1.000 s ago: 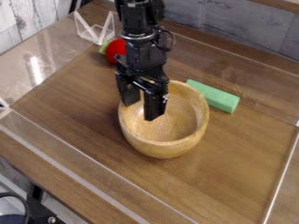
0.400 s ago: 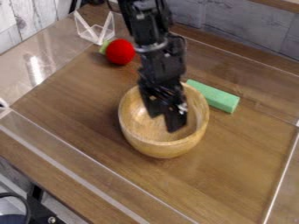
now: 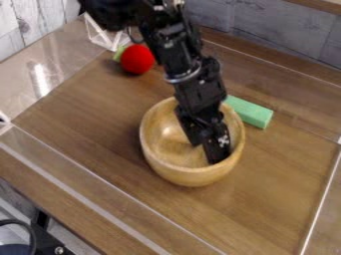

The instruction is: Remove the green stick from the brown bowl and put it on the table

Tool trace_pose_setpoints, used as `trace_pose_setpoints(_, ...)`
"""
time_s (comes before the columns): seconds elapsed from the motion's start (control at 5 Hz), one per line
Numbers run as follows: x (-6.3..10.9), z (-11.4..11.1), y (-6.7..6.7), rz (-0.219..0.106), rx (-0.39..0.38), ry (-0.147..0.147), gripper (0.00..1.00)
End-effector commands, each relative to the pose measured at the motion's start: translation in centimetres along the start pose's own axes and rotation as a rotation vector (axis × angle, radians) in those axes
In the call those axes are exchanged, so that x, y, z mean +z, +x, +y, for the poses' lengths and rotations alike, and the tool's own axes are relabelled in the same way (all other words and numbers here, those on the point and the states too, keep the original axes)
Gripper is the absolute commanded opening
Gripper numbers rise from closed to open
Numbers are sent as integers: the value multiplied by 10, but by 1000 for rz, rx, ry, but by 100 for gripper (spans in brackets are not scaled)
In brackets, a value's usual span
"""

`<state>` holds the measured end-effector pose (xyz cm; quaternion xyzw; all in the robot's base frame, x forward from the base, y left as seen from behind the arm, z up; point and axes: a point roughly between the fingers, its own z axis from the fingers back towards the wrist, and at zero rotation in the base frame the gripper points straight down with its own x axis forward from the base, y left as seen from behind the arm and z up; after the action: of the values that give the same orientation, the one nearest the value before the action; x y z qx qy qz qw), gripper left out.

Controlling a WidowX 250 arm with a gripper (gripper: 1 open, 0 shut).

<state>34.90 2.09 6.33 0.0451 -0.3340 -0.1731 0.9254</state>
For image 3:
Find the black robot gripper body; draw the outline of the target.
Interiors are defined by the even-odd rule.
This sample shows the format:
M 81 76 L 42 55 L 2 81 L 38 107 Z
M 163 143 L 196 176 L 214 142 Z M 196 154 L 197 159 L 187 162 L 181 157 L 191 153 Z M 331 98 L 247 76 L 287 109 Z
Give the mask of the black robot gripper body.
M 204 124 L 204 128 L 223 123 L 219 111 L 226 99 L 220 78 L 220 65 L 215 58 L 203 57 L 188 62 L 171 60 L 165 63 L 167 82 L 173 87 L 176 108 Z

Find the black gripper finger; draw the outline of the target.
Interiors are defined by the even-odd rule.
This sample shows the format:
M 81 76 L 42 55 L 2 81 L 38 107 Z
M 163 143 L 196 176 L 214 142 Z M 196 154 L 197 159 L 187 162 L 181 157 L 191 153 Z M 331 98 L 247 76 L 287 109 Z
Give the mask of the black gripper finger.
M 199 136 L 207 162 L 216 164 L 227 159 L 231 154 L 231 140 L 226 124 L 216 123 L 204 128 Z
M 181 108 L 175 108 L 173 113 L 189 144 L 192 146 L 200 145 L 199 133 L 204 129 L 204 124 L 193 119 Z

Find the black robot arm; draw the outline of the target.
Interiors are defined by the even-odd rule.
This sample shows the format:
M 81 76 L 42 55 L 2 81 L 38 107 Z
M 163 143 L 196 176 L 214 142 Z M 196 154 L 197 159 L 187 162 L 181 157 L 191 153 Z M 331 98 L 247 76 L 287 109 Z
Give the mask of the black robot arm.
M 201 53 L 199 31 L 171 0 L 78 0 L 82 10 L 111 32 L 135 27 L 173 87 L 173 113 L 188 142 L 201 146 L 208 163 L 231 154 L 219 111 L 226 99 L 218 60 Z

